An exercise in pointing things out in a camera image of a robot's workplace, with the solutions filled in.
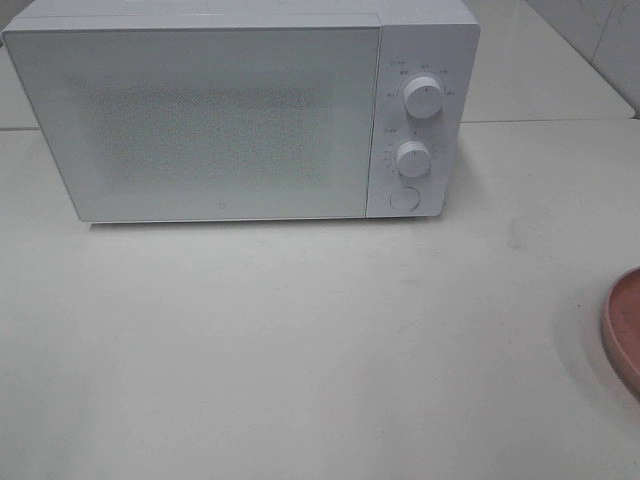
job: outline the white countertop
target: white countertop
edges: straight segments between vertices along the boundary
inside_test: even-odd
[[[466,0],[482,27],[463,120],[631,118],[633,109],[524,0]],[[37,127],[0,49],[0,129]]]
[[[0,476],[640,478],[640,123],[463,126],[442,217],[81,224],[0,132]]]

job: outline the white microwave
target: white microwave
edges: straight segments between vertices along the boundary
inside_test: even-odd
[[[3,31],[82,221],[438,215],[459,0],[36,0]]]

